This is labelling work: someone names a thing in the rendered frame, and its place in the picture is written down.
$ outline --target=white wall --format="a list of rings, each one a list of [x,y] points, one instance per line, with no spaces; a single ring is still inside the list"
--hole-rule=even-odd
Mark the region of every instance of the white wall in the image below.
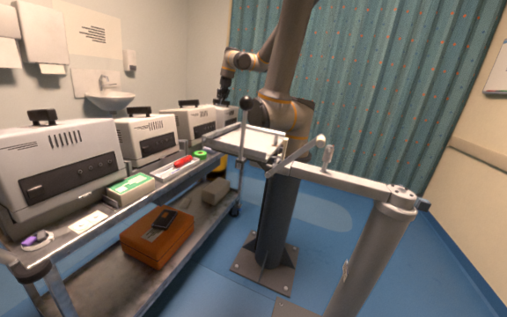
[[[124,73],[122,61],[106,58],[71,55],[70,68],[120,71],[122,90],[136,94],[131,106],[152,106],[158,111],[177,107],[177,100],[186,98],[187,1],[67,1],[120,18],[122,46],[134,49],[138,61],[134,77]],[[32,2],[52,6],[49,0]],[[23,67],[0,69],[0,129],[29,124],[26,110],[34,108],[55,108],[59,119],[109,116],[89,101],[74,99],[69,71],[65,77],[43,76],[35,64]]]
[[[230,32],[231,0],[188,0],[187,98],[212,103]]]
[[[507,4],[499,18],[450,140],[460,151],[445,150],[424,196],[433,216],[507,305],[507,96],[482,94],[507,38]]]

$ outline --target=patterned curtain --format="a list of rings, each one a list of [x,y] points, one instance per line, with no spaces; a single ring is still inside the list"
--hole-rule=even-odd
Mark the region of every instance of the patterned curtain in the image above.
[[[259,50],[281,2],[233,0],[230,46]],[[505,2],[317,2],[290,94],[316,103],[311,138],[323,133],[334,145],[329,168],[423,193]],[[264,80],[237,71],[229,100],[256,96]],[[312,164],[322,152],[312,150]]]

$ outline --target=black front panel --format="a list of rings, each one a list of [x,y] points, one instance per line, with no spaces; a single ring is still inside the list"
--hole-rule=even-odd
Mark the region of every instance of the black front panel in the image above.
[[[175,134],[173,132],[140,141],[140,150],[142,151],[143,158],[174,146]]]
[[[193,132],[195,133],[195,138],[201,137],[203,134],[209,133],[217,129],[217,124],[215,122],[209,122],[202,124],[200,126],[196,126],[193,128]]]
[[[116,156],[111,151],[18,180],[18,185],[21,187],[26,203],[32,206],[118,170]]]
[[[231,125],[231,124],[234,124],[234,123],[236,123],[236,122],[238,122],[238,119],[237,119],[237,118],[230,119],[230,120],[226,120],[226,122],[224,123],[224,126],[225,126],[225,127],[227,127],[227,126],[229,126],[229,125]]]

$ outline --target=blue floor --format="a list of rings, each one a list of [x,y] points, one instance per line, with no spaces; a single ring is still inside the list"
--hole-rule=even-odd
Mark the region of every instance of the blue floor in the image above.
[[[277,293],[229,271],[250,230],[257,229],[264,178],[246,165],[243,208],[226,217],[146,316],[271,316]],[[237,187],[238,174],[227,178]],[[289,301],[323,314],[371,211],[372,201],[303,181],[287,242],[299,247]],[[145,214],[149,208],[139,212]],[[130,219],[126,227],[136,220]],[[67,276],[118,233],[59,263]],[[0,316],[34,316],[25,291],[0,266]],[[385,272],[362,308],[364,316],[497,316],[487,300],[420,213],[410,224]]]

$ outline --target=white wall sink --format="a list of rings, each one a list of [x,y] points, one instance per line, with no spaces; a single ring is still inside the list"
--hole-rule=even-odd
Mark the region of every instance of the white wall sink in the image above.
[[[128,106],[136,95],[131,92],[105,90],[103,92],[87,92],[85,97],[102,110],[119,111]]]

